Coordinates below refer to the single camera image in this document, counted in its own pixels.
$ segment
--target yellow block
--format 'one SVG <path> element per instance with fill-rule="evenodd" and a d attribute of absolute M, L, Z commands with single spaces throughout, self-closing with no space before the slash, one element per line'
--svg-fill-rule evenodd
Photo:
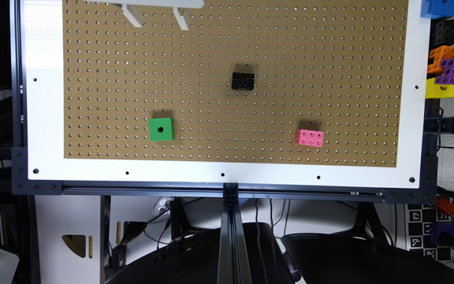
<path fill-rule="evenodd" d="M 435 78 L 426 81 L 426 99 L 443 99 L 454 97 L 454 85 L 435 84 Z"/>

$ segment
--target green cube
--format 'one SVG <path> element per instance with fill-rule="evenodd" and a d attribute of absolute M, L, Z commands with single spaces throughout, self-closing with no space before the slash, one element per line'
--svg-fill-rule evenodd
<path fill-rule="evenodd" d="M 152 118 L 148 119 L 150 141 L 169 141 L 173 139 L 173 119 Z"/>

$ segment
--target blue object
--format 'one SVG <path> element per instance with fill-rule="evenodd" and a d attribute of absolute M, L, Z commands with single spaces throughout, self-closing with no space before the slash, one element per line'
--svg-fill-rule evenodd
<path fill-rule="evenodd" d="M 454 224 L 433 222 L 430 225 L 430 242 L 434 245 L 454 246 Z"/>
<path fill-rule="evenodd" d="M 454 16 L 454 0 L 422 0 L 422 17 L 430 19 Z"/>

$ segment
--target pink cube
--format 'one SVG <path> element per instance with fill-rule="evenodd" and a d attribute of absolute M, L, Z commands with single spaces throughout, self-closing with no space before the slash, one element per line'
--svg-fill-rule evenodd
<path fill-rule="evenodd" d="M 323 132 L 297 129 L 296 143 L 299 145 L 321 147 L 323 145 Z"/>

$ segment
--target black stand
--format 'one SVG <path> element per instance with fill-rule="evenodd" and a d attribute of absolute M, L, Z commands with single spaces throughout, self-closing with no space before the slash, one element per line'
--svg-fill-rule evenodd
<path fill-rule="evenodd" d="M 224 184 L 217 284 L 251 284 L 237 184 Z"/>

